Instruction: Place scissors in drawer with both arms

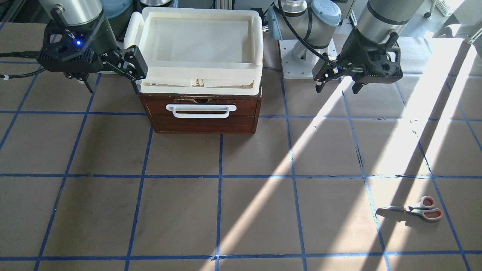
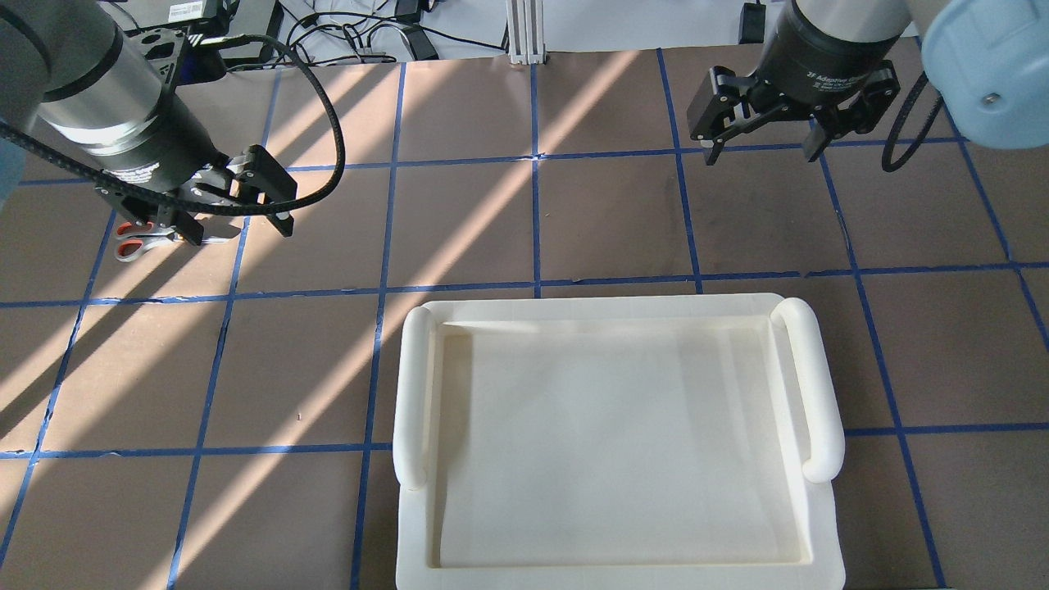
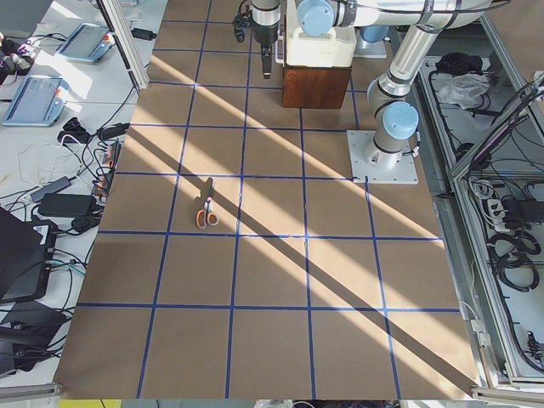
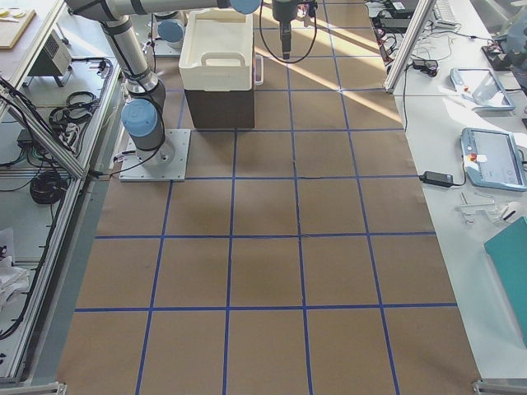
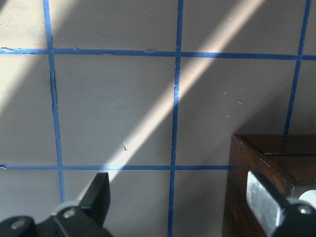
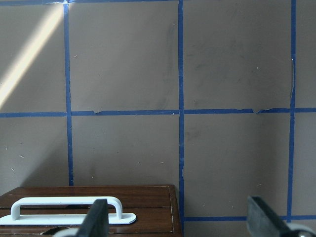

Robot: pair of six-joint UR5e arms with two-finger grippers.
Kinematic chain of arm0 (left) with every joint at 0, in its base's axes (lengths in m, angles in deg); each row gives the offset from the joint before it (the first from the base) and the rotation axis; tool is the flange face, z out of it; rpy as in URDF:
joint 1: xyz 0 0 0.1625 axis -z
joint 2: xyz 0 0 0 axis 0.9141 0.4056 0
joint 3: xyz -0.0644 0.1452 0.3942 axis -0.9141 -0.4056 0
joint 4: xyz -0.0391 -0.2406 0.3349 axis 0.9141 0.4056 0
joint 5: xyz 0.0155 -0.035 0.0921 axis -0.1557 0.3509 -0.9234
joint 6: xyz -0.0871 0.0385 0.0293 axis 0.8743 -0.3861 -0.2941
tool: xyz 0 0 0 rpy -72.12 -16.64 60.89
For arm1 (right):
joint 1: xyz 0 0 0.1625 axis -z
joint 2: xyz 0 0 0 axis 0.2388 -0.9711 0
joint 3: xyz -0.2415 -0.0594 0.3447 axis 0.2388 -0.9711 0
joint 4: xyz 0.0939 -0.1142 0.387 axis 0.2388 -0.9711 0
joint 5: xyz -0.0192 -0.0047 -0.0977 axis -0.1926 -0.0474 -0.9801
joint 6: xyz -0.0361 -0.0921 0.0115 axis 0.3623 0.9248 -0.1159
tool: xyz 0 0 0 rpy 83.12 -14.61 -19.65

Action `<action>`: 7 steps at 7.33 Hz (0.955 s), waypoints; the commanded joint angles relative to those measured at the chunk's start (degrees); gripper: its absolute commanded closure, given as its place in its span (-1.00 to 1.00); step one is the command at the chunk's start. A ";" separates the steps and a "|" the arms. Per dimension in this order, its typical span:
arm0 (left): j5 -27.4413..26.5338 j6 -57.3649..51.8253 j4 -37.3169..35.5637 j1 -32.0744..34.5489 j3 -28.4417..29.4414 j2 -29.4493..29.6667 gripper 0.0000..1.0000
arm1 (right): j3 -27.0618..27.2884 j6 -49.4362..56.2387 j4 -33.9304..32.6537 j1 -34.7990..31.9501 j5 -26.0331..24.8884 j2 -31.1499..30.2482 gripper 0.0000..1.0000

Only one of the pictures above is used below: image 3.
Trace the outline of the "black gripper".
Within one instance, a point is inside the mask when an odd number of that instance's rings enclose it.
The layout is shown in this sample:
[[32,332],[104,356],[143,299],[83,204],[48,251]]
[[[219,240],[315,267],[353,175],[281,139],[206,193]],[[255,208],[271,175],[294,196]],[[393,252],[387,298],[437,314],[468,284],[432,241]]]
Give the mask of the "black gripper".
[[[238,43],[243,43],[246,37],[246,28],[252,26],[252,6],[248,0],[242,0],[237,13],[232,20],[234,36]],[[264,79],[271,78],[272,71],[272,47],[261,46],[262,73]]]

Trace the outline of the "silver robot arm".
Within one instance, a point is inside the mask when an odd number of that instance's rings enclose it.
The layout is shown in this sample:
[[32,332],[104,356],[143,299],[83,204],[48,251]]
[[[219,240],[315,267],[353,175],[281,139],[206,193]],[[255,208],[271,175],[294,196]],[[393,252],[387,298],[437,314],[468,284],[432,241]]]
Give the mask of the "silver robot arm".
[[363,149],[364,159],[371,167],[380,171],[394,168],[405,143],[416,131],[419,116],[405,97],[438,35],[507,4],[474,0],[296,2],[298,22],[310,37],[320,37],[335,26],[408,27],[389,68],[368,90],[368,101],[377,119],[373,139]]
[[270,79],[271,77],[272,48],[278,41],[280,19],[280,1],[252,0],[241,1],[231,22],[238,43],[245,41],[246,29],[252,29],[252,34],[261,47],[260,54],[264,79]]

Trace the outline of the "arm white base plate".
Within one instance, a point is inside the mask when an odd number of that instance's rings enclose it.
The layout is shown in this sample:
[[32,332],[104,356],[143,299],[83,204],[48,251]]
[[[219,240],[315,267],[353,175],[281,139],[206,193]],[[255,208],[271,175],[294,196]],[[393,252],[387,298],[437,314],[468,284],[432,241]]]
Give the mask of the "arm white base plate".
[[348,130],[352,180],[357,184],[418,184],[415,159],[408,141],[396,153],[385,153],[374,143],[375,131]]

